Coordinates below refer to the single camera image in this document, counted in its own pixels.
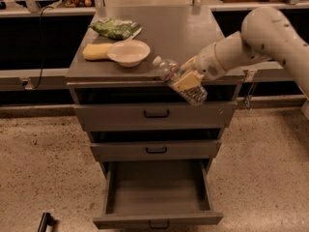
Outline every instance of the yellow object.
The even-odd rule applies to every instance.
[[[112,46],[112,43],[87,43],[83,56],[86,60],[99,60],[99,59],[109,59],[107,56],[108,49]]]
[[[172,88],[177,92],[191,89],[196,86],[199,86],[201,84],[202,78],[203,77],[197,72],[188,72],[184,74],[180,80],[175,82],[172,85]]]

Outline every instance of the black cable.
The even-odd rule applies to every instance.
[[[35,87],[33,87],[33,89],[37,89],[40,86],[41,80],[42,80],[42,69],[44,66],[44,49],[45,49],[45,37],[42,31],[42,15],[43,15],[44,10],[46,9],[54,9],[54,7],[45,6],[44,8],[42,8],[41,13],[40,13],[39,27],[40,27],[40,33],[41,33],[41,38],[42,38],[42,61],[41,61],[41,71],[40,71],[39,81],[38,81],[38,84]]]

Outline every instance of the concrete floor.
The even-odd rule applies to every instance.
[[[37,231],[50,212],[54,232],[97,231],[105,180],[76,117],[10,118],[1,109],[0,117],[0,230]],[[238,110],[209,173],[224,218],[168,231],[307,232],[308,135],[299,108]]]

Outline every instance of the gray cabinet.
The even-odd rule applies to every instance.
[[[230,72],[214,82],[203,82],[209,93],[206,102],[197,107],[188,104],[158,80],[152,66],[161,45],[145,16],[153,11],[106,9],[107,15],[130,13],[147,28],[137,40],[146,39],[152,52],[138,67],[125,70],[110,61],[84,61],[85,43],[103,42],[89,32],[67,75],[77,118],[106,178],[103,211],[94,219],[101,229],[217,224],[223,218],[211,204],[207,173],[237,107],[243,73]],[[155,13],[167,28],[175,25],[173,18],[181,18],[181,35],[182,31],[196,36],[200,32],[205,41],[197,40],[194,47],[214,40],[212,31],[217,27],[207,7],[155,8]],[[169,44],[195,42],[187,35],[179,36],[166,34]],[[194,47],[188,45],[185,54],[196,54]],[[173,47],[164,50],[164,55],[177,52]],[[187,58],[177,54],[181,60]]]

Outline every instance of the white bowl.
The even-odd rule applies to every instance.
[[[137,66],[151,52],[147,44],[136,40],[114,43],[107,51],[107,56],[124,67]]]

